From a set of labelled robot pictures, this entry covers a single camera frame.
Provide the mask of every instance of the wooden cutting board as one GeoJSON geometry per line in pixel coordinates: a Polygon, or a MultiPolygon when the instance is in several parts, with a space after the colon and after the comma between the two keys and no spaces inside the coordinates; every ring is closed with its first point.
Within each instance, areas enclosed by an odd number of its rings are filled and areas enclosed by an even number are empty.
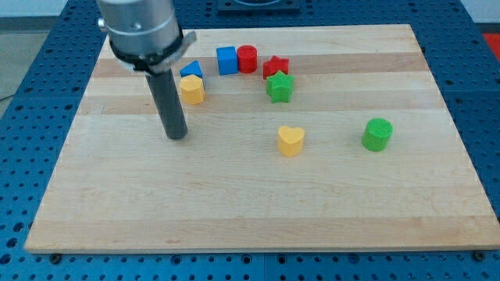
{"type": "Polygon", "coordinates": [[[34,253],[492,249],[500,226],[408,25],[197,30],[206,100],[166,138],[141,74],[107,44],[26,249],[34,253]],[[253,44],[259,70],[219,76],[216,48],[253,44]],[[262,63],[291,61],[291,103],[262,63]],[[395,132],[361,145],[366,122],[395,132]],[[277,150],[280,126],[304,151],[277,150]]]}

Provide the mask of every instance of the red star block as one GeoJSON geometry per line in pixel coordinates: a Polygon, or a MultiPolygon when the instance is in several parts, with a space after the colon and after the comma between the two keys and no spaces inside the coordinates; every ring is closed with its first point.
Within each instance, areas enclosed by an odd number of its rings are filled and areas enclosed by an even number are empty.
{"type": "Polygon", "coordinates": [[[276,74],[278,70],[288,74],[288,59],[280,59],[273,55],[270,61],[264,62],[264,80],[267,79],[268,76],[276,74]]]}

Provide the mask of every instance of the heart-shaped block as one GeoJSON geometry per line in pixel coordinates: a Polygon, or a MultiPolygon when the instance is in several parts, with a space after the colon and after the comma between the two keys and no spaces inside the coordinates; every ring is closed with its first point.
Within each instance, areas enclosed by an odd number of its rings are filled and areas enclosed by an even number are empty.
{"type": "Polygon", "coordinates": [[[302,151],[304,136],[305,130],[301,127],[281,126],[278,129],[278,149],[287,157],[296,156],[302,151]]]}

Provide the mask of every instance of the toy block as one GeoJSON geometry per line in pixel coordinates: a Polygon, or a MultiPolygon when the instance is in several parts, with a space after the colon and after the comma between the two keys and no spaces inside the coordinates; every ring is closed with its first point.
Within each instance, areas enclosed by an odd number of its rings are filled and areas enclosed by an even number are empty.
{"type": "Polygon", "coordinates": [[[238,73],[238,58],[234,46],[217,48],[217,62],[220,75],[238,73]]]}
{"type": "Polygon", "coordinates": [[[264,62],[264,80],[267,79],[268,76],[276,74],[278,70],[281,70],[283,73],[288,74],[288,63],[288,59],[281,59],[273,55],[271,60],[264,62]]]}
{"type": "Polygon", "coordinates": [[[180,70],[181,77],[185,77],[191,74],[196,75],[203,79],[202,68],[198,61],[193,61],[192,63],[188,64],[187,66],[185,66],[183,69],[180,70]]]}
{"type": "Polygon", "coordinates": [[[189,105],[197,105],[205,100],[205,88],[202,78],[191,74],[180,78],[180,97],[189,105]]]}
{"type": "Polygon", "coordinates": [[[272,76],[267,77],[267,94],[271,97],[271,102],[290,102],[291,93],[294,90],[294,77],[287,75],[281,70],[272,76]]]}
{"type": "Polygon", "coordinates": [[[373,118],[366,124],[362,145],[369,151],[383,151],[392,135],[392,125],[386,119],[373,118]]]}
{"type": "Polygon", "coordinates": [[[278,149],[287,157],[296,156],[302,151],[304,136],[305,131],[301,127],[281,126],[278,129],[278,149]]]}
{"type": "Polygon", "coordinates": [[[241,46],[237,49],[236,56],[240,72],[253,73],[257,70],[257,49],[254,46],[241,46]]]}

